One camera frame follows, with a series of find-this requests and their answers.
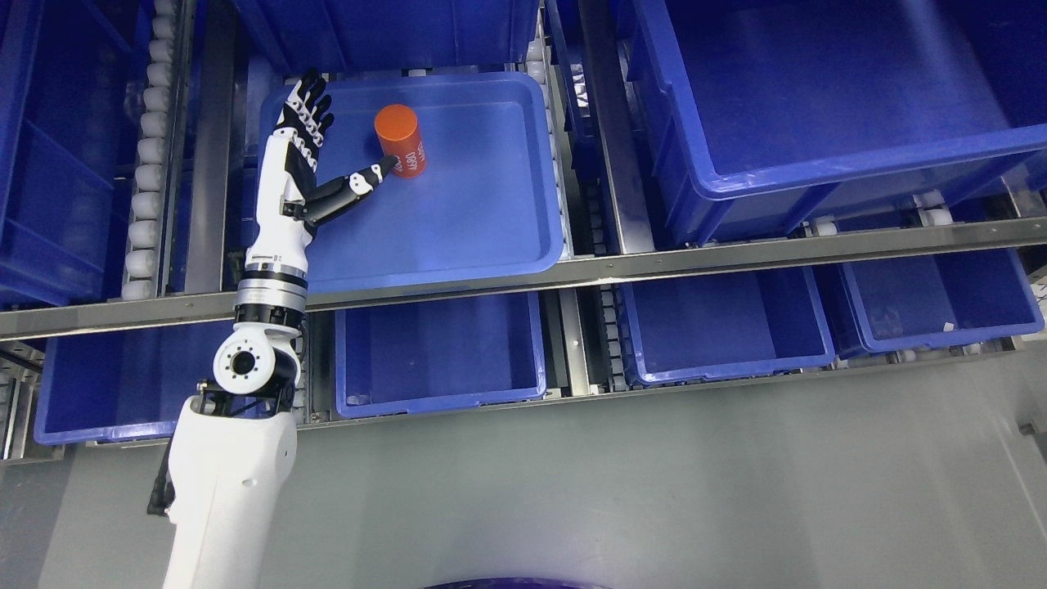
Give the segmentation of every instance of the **blue plastic tray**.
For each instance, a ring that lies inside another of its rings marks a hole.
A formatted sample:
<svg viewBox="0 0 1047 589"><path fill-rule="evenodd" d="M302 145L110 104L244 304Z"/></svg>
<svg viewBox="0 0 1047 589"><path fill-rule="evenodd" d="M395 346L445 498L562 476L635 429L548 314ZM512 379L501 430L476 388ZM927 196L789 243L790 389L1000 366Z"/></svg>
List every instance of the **blue plastic tray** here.
<svg viewBox="0 0 1047 589"><path fill-rule="evenodd" d="M37 411L43 445L169 436L210 377L228 321L51 338Z"/></svg>
<svg viewBox="0 0 1047 589"><path fill-rule="evenodd" d="M816 269L840 358L944 348L1044 327L1012 249Z"/></svg>
<svg viewBox="0 0 1047 589"><path fill-rule="evenodd" d="M287 89L264 105L267 136ZM391 176L319 228L309 290L332 292L542 271L563 251L541 90L517 72L328 85L334 126L317 180L381 157L374 117L401 103L418 113L428 157L411 179Z"/></svg>
<svg viewBox="0 0 1047 589"><path fill-rule="evenodd" d="M1047 182L1042 0L618 4L676 242Z"/></svg>
<svg viewBox="0 0 1047 589"><path fill-rule="evenodd" d="M545 392L534 292L351 310L335 321L342 417L468 409Z"/></svg>
<svg viewBox="0 0 1047 589"><path fill-rule="evenodd" d="M810 268L637 281L618 292L632 385L759 377L834 358Z"/></svg>
<svg viewBox="0 0 1047 589"><path fill-rule="evenodd" d="M124 93L138 5L5 2L0 13L0 305L94 300L120 140L136 132Z"/></svg>
<svg viewBox="0 0 1047 589"><path fill-rule="evenodd" d="M320 71L524 61L538 0L233 0L273 67Z"/></svg>

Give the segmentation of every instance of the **silver metal beam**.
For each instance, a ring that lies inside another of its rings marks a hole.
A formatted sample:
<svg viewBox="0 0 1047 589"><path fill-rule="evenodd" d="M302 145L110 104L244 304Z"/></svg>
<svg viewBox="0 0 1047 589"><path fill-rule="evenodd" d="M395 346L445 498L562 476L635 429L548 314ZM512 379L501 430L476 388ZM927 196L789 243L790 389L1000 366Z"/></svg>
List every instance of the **silver metal beam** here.
<svg viewBox="0 0 1047 589"><path fill-rule="evenodd" d="M160 199L163 213L160 217L161 233L157 240L157 265L153 271L156 296L163 297L171 279L171 259L175 241L179 189L182 181L182 159L185 151L185 120L188 114L190 78L193 67L193 31L196 26L196 0L185 0L179 8L178 33L175 37L174 64L171 81L171 108L168 117L169 142L163 164Z"/></svg>
<svg viewBox="0 0 1047 589"><path fill-rule="evenodd" d="M60 460L65 456L65 447L40 446L32 439L32 424L36 422L36 385L22 383L17 379L0 378L0 412L6 418L0 424L0 467Z"/></svg>
<svg viewBox="0 0 1047 589"><path fill-rule="evenodd" d="M615 219L616 241L622 253L654 250L643 176L632 143L629 105L622 86L618 46L610 7L606 1L578 3L585 43L585 82L596 117L606 171L609 212Z"/></svg>
<svg viewBox="0 0 1047 589"><path fill-rule="evenodd" d="M185 258L186 293L222 289L225 265L225 210L233 140L237 13L227 0L207 5L200 115L194 151L193 201Z"/></svg>
<svg viewBox="0 0 1047 589"><path fill-rule="evenodd" d="M1047 219L1044 218L752 241L697 249L564 259L533 274L313 293L309 296L308 311L1042 243L1047 243ZM0 313L0 341L228 320L235 303L236 292L213 292L147 301L5 312Z"/></svg>
<svg viewBox="0 0 1047 589"><path fill-rule="evenodd" d="M588 378L588 360L585 357L585 339L582 337L582 317L578 307L578 292L574 288L564 288L558 294L571 397L593 394Z"/></svg>

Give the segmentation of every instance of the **orange can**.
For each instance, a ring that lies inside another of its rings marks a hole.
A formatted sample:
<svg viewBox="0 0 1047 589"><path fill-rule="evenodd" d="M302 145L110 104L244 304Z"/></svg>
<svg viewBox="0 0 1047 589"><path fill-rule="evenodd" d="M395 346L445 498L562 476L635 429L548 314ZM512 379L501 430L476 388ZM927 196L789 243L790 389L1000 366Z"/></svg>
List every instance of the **orange can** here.
<svg viewBox="0 0 1047 589"><path fill-rule="evenodd" d="M375 132L385 155L399 160L393 173L401 178L414 178L425 169L425 146L418 115L404 105L389 105L375 116Z"/></svg>

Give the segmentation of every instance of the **robotic hand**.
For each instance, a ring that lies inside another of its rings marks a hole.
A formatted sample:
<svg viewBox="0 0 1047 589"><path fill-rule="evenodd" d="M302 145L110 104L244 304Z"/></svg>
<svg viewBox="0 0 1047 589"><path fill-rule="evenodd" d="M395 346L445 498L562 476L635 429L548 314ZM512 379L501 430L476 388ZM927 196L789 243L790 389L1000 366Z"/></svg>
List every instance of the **robotic hand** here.
<svg viewBox="0 0 1047 589"><path fill-rule="evenodd" d="M325 87L315 70L307 72L266 141L260 231L238 284L232 334L215 355L214 379L182 407L154 488L149 512L178 526L165 589L259 585L273 509L297 449L290 410L302 366L292 341L305 318L306 246L317 226L363 200L397 163L386 156L316 186L316 160L334 122ZM263 416L248 418L251 410Z"/></svg>

